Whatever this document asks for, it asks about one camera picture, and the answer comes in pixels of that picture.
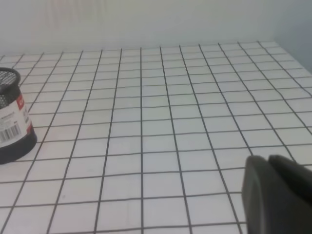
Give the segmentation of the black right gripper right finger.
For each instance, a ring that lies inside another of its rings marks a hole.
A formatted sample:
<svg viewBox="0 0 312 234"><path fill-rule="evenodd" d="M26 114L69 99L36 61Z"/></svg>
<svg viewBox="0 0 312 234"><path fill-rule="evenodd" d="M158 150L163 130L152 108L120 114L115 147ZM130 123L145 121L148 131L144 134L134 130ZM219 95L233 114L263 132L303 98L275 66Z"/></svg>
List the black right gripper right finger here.
<svg viewBox="0 0 312 234"><path fill-rule="evenodd" d="M280 155L269 156L269 163L294 193L312 194L312 172L309 169Z"/></svg>

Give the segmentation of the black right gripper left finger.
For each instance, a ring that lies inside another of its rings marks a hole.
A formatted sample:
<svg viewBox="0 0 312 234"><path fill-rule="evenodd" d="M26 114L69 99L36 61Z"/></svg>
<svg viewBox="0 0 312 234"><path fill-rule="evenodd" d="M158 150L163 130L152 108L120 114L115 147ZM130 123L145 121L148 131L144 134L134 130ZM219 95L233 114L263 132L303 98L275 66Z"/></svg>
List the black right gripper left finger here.
<svg viewBox="0 0 312 234"><path fill-rule="evenodd" d="M294 193L269 159L246 159L242 202L249 234L312 232L312 195Z"/></svg>

